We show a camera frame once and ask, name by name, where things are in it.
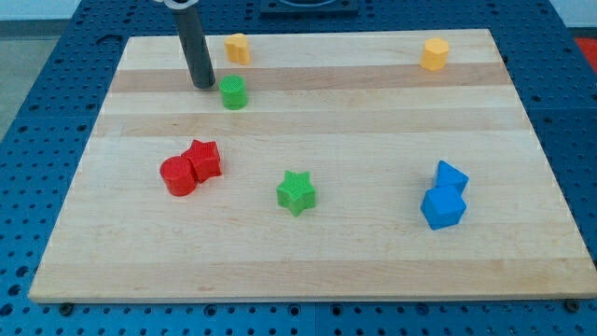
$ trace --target orange hexagon block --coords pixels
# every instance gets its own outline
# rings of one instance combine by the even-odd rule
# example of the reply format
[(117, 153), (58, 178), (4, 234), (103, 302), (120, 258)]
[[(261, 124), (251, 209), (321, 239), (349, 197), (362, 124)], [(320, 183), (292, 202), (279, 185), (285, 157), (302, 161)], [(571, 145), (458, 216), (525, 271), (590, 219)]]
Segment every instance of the orange hexagon block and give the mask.
[(439, 70), (446, 65), (449, 52), (450, 45), (448, 41), (439, 37), (429, 38), (425, 41), (421, 66), (431, 71)]
[(234, 34), (226, 37), (224, 40), (224, 47), (226, 47), (226, 55), (229, 61), (247, 65), (251, 62), (251, 54), (249, 53), (249, 42), (245, 34)]

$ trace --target green block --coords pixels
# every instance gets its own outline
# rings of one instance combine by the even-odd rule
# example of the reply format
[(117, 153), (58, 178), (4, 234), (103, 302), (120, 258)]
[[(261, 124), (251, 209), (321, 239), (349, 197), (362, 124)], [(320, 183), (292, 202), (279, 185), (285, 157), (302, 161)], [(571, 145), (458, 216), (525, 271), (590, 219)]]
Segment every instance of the green block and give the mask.
[(246, 106), (248, 98), (242, 77), (237, 75), (223, 77), (220, 80), (219, 88), (225, 108), (237, 110)]
[(276, 192), (278, 204), (288, 208), (293, 216), (298, 216), (304, 209), (315, 207), (315, 187), (311, 184), (310, 173), (285, 171), (284, 182)]

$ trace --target blue cube block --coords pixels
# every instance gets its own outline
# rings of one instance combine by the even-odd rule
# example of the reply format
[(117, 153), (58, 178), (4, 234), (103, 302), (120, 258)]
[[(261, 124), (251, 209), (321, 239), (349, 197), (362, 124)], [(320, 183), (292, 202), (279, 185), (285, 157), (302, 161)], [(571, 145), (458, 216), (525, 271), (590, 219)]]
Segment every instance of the blue cube block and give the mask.
[(465, 191), (468, 176), (445, 161), (437, 164), (435, 188), (453, 185), (459, 193)]
[(428, 190), (421, 204), (432, 230), (458, 224), (465, 210), (466, 203), (453, 185)]

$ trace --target wooden table surface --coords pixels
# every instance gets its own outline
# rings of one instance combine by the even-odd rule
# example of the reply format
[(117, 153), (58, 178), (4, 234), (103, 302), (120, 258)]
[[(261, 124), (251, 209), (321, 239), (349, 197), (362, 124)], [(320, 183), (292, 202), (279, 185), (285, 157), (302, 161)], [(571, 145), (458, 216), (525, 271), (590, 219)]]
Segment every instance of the wooden table surface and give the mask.
[[(442, 70), (419, 65), (449, 41)], [(194, 89), (176, 36), (128, 42), (52, 233), (38, 302), (444, 301), (597, 296), (597, 272), (487, 30), (250, 35)], [(168, 194), (160, 164), (216, 141), (223, 175)], [(439, 160), (470, 177), (460, 224), (421, 213)], [(277, 205), (285, 170), (317, 206)]]

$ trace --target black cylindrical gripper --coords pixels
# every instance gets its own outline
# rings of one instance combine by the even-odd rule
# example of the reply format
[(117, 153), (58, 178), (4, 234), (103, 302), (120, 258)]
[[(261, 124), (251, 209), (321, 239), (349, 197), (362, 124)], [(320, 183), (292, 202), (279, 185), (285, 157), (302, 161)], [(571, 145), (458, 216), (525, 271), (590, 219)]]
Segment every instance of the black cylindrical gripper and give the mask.
[(199, 89), (209, 89), (215, 84), (214, 68), (205, 42), (205, 33), (201, 27), (197, 3), (198, 0), (164, 1), (174, 15), (193, 85)]

